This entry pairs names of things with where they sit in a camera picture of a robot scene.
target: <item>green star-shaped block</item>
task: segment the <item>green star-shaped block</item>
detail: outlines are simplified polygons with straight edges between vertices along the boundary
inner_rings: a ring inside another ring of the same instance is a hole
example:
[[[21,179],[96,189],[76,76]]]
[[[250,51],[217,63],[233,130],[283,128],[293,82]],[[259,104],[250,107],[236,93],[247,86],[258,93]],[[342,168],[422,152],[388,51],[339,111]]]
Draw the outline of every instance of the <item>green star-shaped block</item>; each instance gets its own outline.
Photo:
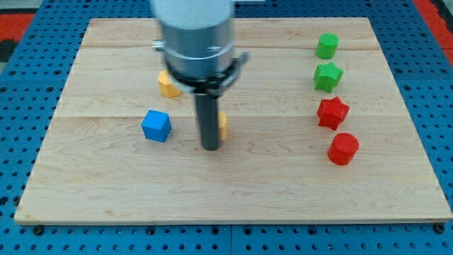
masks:
[[[313,78],[316,81],[316,89],[331,93],[333,87],[340,82],[341,74],[343,74],[343,70],[335,66],[333,62],[318,64]]]

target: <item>yellow object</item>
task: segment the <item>yellow object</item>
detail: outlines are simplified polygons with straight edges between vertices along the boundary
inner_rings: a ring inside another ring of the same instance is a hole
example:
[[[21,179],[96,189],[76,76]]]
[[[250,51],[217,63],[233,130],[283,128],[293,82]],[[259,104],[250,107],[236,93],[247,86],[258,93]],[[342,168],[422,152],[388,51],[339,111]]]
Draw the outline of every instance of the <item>yellow object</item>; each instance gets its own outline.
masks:
[[[181,91],[171,83],[168,70],[163,70],[159,73],[157,82],[159,83],[159,90],[161,91],[162,95],[168,98],[172,98],[181,94]]]
[[[227,115],[223,112],[219,112],[219,129],[220,129],[220,140],[225,141],[227,138]]]

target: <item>red star-shaped block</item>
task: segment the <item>red star-shaped block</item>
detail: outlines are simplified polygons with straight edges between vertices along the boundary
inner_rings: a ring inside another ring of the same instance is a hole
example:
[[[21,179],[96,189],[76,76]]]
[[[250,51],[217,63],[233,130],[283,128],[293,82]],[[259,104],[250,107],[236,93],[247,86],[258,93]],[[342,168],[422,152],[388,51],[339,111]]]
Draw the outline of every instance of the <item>red star-shaped block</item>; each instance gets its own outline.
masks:
[[[348,114],[349,106],[345,105],[339,97],[322,99],[318,108],[319,126],[330,127],[337,130]]]

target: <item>wood grain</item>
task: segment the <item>wood grain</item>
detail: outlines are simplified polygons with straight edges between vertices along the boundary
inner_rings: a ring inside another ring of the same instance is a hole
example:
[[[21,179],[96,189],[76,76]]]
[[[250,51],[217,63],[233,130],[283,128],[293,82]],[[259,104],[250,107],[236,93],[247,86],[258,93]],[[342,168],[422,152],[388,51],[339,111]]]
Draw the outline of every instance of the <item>wood grain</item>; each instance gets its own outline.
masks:
[[[24,225],[355,224],[443,222],[447,201],[366,18],[236,19],[251,52],[220,99],[222,147],[200,146],[190,95],[159,94],[152,19],[93,19],[64,87],[16,220]],[[345,70],[314,90],[320,34],[340,37]],[[350,107],[336,132],[318,127],[322,98]],[[153,108],[170,114],[165,143],[144,139]],[[334,135],[360,150],[336,166]]]

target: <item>metal cylinder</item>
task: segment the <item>metal cylinder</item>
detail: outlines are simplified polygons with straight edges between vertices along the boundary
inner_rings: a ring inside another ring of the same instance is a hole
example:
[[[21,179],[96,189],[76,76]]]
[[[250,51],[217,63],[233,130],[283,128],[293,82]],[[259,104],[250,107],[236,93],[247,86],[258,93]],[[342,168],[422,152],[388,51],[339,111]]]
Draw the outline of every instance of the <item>metal cylinder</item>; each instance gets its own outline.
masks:
[[[202,146],[210,151],[218,149],[220,131],[217,100],[206,94],[195,94],[195,107]]]
[[[153,0],[173,71],[189,78],[223,72],[234,57],[231,0]]]

